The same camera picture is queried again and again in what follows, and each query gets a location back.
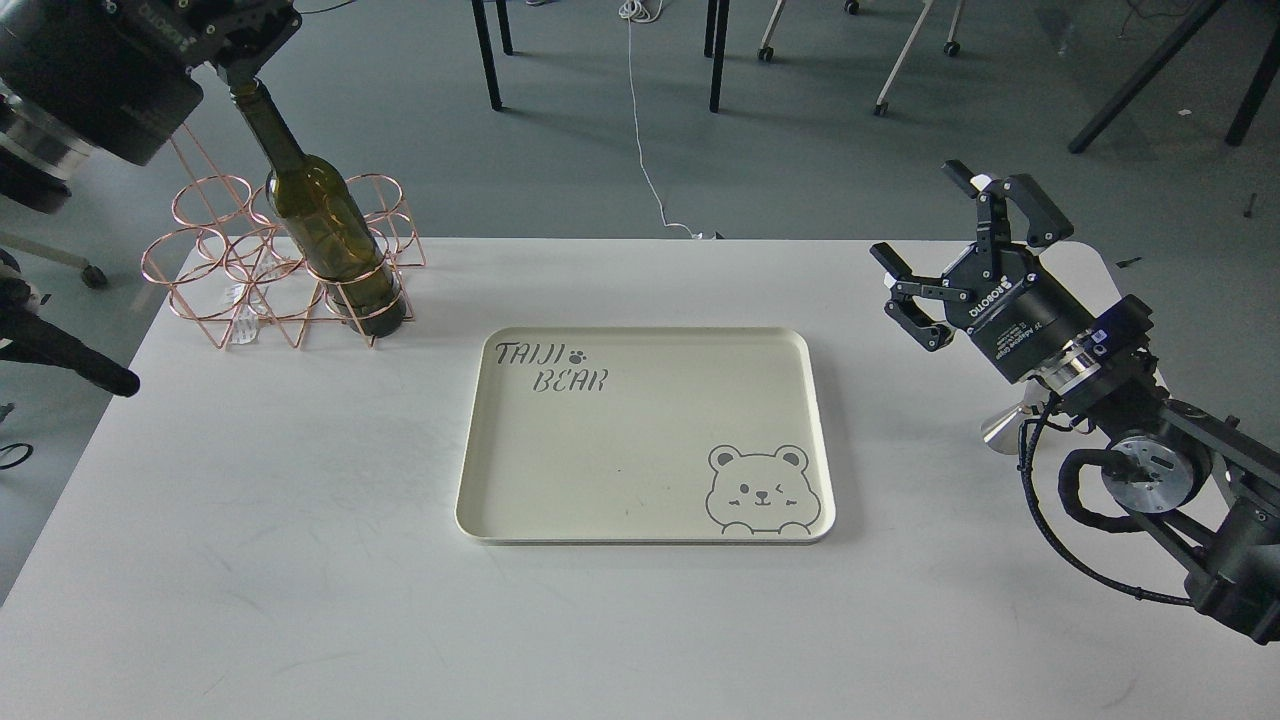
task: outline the gray floor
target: gray floor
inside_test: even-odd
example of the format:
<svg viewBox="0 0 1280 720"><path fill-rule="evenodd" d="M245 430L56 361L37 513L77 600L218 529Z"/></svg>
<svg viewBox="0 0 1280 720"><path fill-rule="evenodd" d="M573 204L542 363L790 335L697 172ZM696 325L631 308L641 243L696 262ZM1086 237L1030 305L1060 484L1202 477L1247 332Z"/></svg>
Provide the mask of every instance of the gray floor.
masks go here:
<svg viewBox="0 0 1280 720"><path fill-rule="evenodd" d="M618 4L513 0L517 55L498 56L504 113L488 106L462 0L364 1L307 17L262 78L310 151L348 174L398 178L425 234L687 237L660 225L636 161ZM1121 40L1124 0L978 1L960 55L946 58L952 6L938 3L877 118L877 92L920 4L861 5L849 17L840 0L791 3L765 65L755 55L773 0L735 0L718 115L707 111L705 4L667 0L659 22L634 28L645 160L669 218L730 238L972 240L970 201L937 172L941 161L1030 173L1075 222L1076 240L1112 263L1142 258L1114 277L1155 309L1153 350L1178 395L1239 415L1280 446L1280 92L1243 147L1222 142L1275 4L1228 3L1083 155L1068 154L1068 141L1175 20L1133 18ZM260 179L265 163L225 88L207 69L195 77L206 101L191 127L225 172ZM169 150L146 168L100 152L54 217L0 201L6 231L83 254L110 277L95 292L68 268L23 258L28 279L54 295L45 316L128 360L161 301L138 258L174 229L168 204L187 182ZM17 405L0 445L36 446L28 462L0 471L3 598L109 397L61 370L6 364L0 377L0 404Z"/></svg>

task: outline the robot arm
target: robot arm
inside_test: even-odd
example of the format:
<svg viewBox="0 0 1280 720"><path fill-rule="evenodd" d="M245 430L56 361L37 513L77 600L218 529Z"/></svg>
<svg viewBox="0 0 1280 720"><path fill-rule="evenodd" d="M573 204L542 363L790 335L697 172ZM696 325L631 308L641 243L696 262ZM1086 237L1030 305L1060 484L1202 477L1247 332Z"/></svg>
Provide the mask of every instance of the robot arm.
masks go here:
<svg viewBox="0 0 1280 720"><path fill-rule="evenodd" d="M247 82L300 26L291 0L0 0L0 195L54 213L95 149L145 165L202 99L192 68ZM0 260L0 360L137 392L133 373L41 320Z"/></svg>
<svg viewBox="0 0 1280 720"><path fill-rule="evenodd" d="M1151 309L1134 296L1094 318L1039 263L1034 249L1069 237L1074 228L1027 176L974 176L959 161L943 172L975 200L977 241L942 277L915 275L887 243L872 255L887 270L884 311L925 350L964 332L1009 382L1036 380L1051 401L1023 443L1024 487L1037 525L1068 561L1085 574L1139 600L1190 605L1254 642L1280 639L1280 455L1219 420L1171 400L1156 383L1147 350ZM1030 229L1010 237L1007 201L1024 211ZM915 302L943 304L946 323ZM1052 414L1088 420L1108 438L1106 450L1078 450L1059 473L1068 514L1105 532L1146 532L1188 571L1187 598L1158 596L1097 575L1052 536L1030 487L1036 441ZM1103 484L1125 515L1084 509L1079 473L1098 466ZM1213 475L1229 511L1211 530L1178 509Z"/></svg>

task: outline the bottle neck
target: bottle neck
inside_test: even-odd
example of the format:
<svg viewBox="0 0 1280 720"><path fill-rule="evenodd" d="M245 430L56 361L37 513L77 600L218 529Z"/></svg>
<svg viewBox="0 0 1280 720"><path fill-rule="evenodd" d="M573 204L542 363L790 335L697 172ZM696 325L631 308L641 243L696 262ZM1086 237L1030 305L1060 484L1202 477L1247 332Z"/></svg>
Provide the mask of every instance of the bottle neck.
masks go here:
<svg viewBox="0 0 1280 720"><path fill-rule="evenodd" d="M297 170L306 164L306 154L289 132L289 126L284 124L280 110L261 81L253 78L233 87L232 97L275 173Z"/></svg>

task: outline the white cable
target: white cable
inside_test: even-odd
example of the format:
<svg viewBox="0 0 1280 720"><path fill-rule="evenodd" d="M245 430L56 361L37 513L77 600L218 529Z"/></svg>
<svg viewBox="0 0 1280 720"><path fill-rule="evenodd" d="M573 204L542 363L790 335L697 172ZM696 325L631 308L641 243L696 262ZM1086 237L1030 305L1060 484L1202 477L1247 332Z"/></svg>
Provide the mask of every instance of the white cable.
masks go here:
<svg viewBox="0 0 1280 720"><path fill-rule="evenodd" d="M650 13L649 8L644 6L644 0L627 0L618 8L618 17L631 23L648 24L655 22L662 15L662 4L664 1L658 0L658 9Z"/></svg>
<svg viewBox="0 0 1280 720"><path fill-rule="evenodd" d="M662 196L658 195L658 188L654 187L653 179L649 177L648 168L644 167L644 145L640 143L640 105L636 101L636 76L635 76L635 63L632 61L631 51L631 26L634 23L646 24L652 23L662 15L662 0L658 1L658 10L653 14L649 9L644 6L644 0L627 0L623 3L622 8L618 9L618 17L627 23L627 81L631 85L631 119L635 120L636 128L636 152L640 155L640 172L644 173L644 181L649 184L649 191L653 192L653 199L658 201L658 217L662 219L662 227L664 228L684 228L692 240L701 240L703 233L695 233L689 225L684 223L673 223L667 220L667 208L662 202Z"/></svg>

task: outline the black cable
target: black cable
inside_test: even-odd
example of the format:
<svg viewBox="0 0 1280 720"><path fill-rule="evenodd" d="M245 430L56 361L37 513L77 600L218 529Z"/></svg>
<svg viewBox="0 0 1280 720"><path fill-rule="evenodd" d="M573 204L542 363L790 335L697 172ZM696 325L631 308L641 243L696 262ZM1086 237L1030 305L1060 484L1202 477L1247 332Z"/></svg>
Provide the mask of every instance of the black cable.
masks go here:
<svg viewBox="0 0 1280 720"><path fill-rule="evenodd" d="M338 3L337 5L330 5L328 8L324 8L324 9L320 9L320 10L306 10L306 12L298 10L298 14L300 15L319 15L320 13L328 13L329 10L337 10L338 8L346 8L347 5L351 5L356 0L347 0L346 3Z"/></svg>
<svg viewBox="0 0 1280 720"><path fill-rule="evenodd" d="M12 462L5 462L5 464L0 465L0 470L8 470L9 468L17 468L18 465L22 465L23 462L27 461L28 457L31 457L31 454L36 451L36 448L29 442L15 442L15 443L0 447L0 459L3 459L5 455L8 455L9 452L12 452L14 450L23 450L24 452L22 454L22 457L19 457L19 459L17 459L17 460L14 460Z"/></svg>
<svg viewBox="0 0 1280 720"><path fill-rule="evenodd" d="M1080 470L1085 465L1102 468L1107 473L1125 473L1129 457L1117 450L1080 448L1066 454L1066 460L1057 469L1057 497L1062 510L1076 523L1102 530L1103 533L1140 533L1142 525L1132 515L1112 518L1094 512L1080 500Z"/></svg>
<svg viewBox="0 0 1280 720"><path fill-rule="evenodd" d="M1128 596L1133 596L1137 600L1149 600L1152 602L1162 602L1165 605L1184 605L1190 606L1192 601L1185 597L1176 597L1171 594L1164 594L1158 592L1151 592L1135 585L1129 585L1119 580L1112 580L1106 575L1098 573L1093 568L1085 565L1079 557L1071 553L1070 550L1062 544L1062 541L1057 538L1053 529L1048 527L1048 520L1039 509L1039 497L1036 496L1036 486L1032 483L1032 460L1036 457L1036 446L1039 445L1039 436L1044 430L1044 425L1048 418L1057 411L1057 406L1061 402L1061 397L1057 395L1050 395L1048 402L1044 404L1044 411L1039 418L1030 420L1024 420L1018 433L1018 469L1021 471L1023 477L1023 493L1027 495L1027 507L1032 512L1032 519L1036 521L1036 528L1039 529L1041 534L1048 542L1062 560L1066 560L1073 568L1084 573L1093 580L1102 583L1103 585L1123 592ZM1027 429L1029 425L1034 428L1030 432L1030 438L1027 437Z"/></svg>
<svg viewBox="0 0 1280 720"><path fill-rule="evenodd" d="M1137 15L1139 19L1143 19L1143 20L1149 20L1152 18L1180 18L1180 17L1185 15L1187 13L1189 13L1190 9L1192 9L1192 4L1190 4L1190 1L1188 1L1184 5L1180 5L1180 9L1178 12L1156 12L1156 13L1146 13L1144 14L1142 12L1142 5L1147 0L1124 0L1125 5L1129 5L1129 14L1126 14L1124 17L1124 22L1120 23L1119 37L1124 37L1124 31L1129 27L1129 20L1132 20L1134 18L1134 15Z"/></svg>
<svg viewBox="0 0 1280 720"><path fill-rule="evenodd" d="M1060 433L1074 432L1075 430L1075 425L1076 425L1076 423L1074 423L1074 421L1070 425L1059 425L1057 423L1050 423L1048 418L1041 418L1039 424L1044 425L1046 428L1057 430Z"/></svg>

